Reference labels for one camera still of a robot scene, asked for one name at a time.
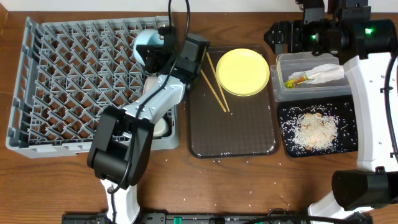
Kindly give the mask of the light blue bowl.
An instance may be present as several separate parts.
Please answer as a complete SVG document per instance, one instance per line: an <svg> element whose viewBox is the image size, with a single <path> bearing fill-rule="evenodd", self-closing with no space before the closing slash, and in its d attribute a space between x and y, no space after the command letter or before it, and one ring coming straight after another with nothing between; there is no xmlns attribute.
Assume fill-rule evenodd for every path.
<svg viewBox="0 0 398 224"><path fill-rule="evenodd" d="M134 40L133 56L137 60L137 62L139 62L141 65L145 65L144 54L138 52L138 45L160 45L162 47L164 45L164 40L160 38L158 30L143 30L138 34L138 36Z"/></svg>

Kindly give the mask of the green yellow snack wrapper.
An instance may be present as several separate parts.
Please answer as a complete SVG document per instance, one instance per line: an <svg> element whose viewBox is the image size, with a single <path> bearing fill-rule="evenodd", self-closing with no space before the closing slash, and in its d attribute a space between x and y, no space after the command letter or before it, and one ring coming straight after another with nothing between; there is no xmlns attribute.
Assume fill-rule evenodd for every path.
<svg viewBox="0 0 398 224"><path fill-rule="evenodd" d="M293 73L286 82L284 82L284 86L286 88L295 88L297 85L308 83L310 81L312 81L312 79L310 79L305 72L296 72Z"/></svg>

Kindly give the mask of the white paper napkin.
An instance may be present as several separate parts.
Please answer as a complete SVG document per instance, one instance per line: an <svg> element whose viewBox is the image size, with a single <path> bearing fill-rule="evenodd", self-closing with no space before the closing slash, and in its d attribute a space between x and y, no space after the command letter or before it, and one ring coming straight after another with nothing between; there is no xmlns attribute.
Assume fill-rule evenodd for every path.
<svg viewBox="0 0 398 224"><path fill-rule="evenodd" d="M345 77L345 72L342 65L323 64L314 67L311 70L303 71L312 79L308 84L320 84L333 80L340 80Z"/></svg>

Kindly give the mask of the yellow plastic plate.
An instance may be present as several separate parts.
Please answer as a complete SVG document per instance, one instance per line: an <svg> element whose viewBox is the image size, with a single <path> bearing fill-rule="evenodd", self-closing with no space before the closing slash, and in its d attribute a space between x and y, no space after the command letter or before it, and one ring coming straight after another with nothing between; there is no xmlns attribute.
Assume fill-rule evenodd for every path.
<svg viewBox="0 0 398 224"><path fill-rule="evenodd" d="M266 87L270 69L260 53L251 49L233 49L219 59L216 77L228 93L252 96Z"/></svg>

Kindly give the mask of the white plastic cup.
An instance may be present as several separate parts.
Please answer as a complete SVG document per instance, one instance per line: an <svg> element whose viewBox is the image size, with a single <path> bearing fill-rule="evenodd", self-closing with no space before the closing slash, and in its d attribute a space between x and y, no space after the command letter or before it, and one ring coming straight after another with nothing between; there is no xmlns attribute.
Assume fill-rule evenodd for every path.
<svg viewBox="0 0 398 224"><path fill-rule="evenodd" d="M154 126L153 137L160 139L169 136L170 126L165 118L161 118Z"/></svg>

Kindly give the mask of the wooden chopstick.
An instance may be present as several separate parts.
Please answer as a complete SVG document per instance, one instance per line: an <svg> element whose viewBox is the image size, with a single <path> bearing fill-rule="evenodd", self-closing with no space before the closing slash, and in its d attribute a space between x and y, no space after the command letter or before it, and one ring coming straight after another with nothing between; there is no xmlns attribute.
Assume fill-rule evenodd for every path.
<svg viewBox="0 0 398 224"><path fill-rule="evenodd" d="M226 111L227 111L226 108L225 108L224 105L222 104L220 98L218 97L218 95L217 95L215 89L212 87L212 85L211 85L209 79L207 78L207 76L205 75L204 71L203 71L203 70L200 70L200 72L201 72L203 78L205 79L207 85L209 86L209 88L210 88L212 94L213 94L214 97L216 98L218 104L221 106L221 109L222 109L224 112L226 112Z"/></svg>
<svg viewBox="0 0 398 224"><path fill-rule="evenodd" d="M230 109L229 109L229 106L228 106L228 102L227 102L226 97L225 97L225 95L224 95L224 91L223 91L223 89L222 89L222 87L221 87L220 81L218 80L218 77L217 77L217 75L216 75L215 66L214 66L214 64L213 64L213 62L212 62L212 60L211 60L211 57L210 57L210 55L209 55L209 52L206 53L206 56L207 56L208 61L209 61L209 63L210 63L210 66L211 66L211 69L212 69L212 71L213 71L213 74L214 74L214 76L215 76L215 79L216 79L216 82L217 82L217 84L218 84L218 88L219 88L219 90L220 90L222 99L223 99L223 101L224 101L224 103L225 103L226 109L227 109L228 112L230 112Z"/></svg>

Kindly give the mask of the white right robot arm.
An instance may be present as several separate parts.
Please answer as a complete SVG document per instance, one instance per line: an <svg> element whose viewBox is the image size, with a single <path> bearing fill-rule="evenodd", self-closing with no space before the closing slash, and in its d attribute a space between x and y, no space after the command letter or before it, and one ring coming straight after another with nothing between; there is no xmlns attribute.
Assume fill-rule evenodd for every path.
<svg viewBox="0 0 398 224"><path fill-rule="evenodd" d="M306 223L358 223L359 214L397 203L397 32L389 19L276 22L264 34L276 54L298 44L335 54L353 96L357 169L338 170L332 190L307 210Z"/></svg>

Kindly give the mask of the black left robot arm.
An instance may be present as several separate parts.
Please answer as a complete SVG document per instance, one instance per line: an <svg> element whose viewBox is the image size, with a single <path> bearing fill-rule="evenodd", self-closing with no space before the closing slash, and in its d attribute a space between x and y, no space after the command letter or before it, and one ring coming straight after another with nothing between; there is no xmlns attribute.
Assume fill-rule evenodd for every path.
<svg viewBox="0 0 398 224"><path fill-rule="evenodd" d="M137 184L149 161L155 126L192 87L210 42L187 32L181 48L176 45L172 26L140 32L133 43L133 57L145 71L156 73L157 81L133 103L108 106L100 116L87 164L106 191L107 223L136 221L140 212Z"/></svg>

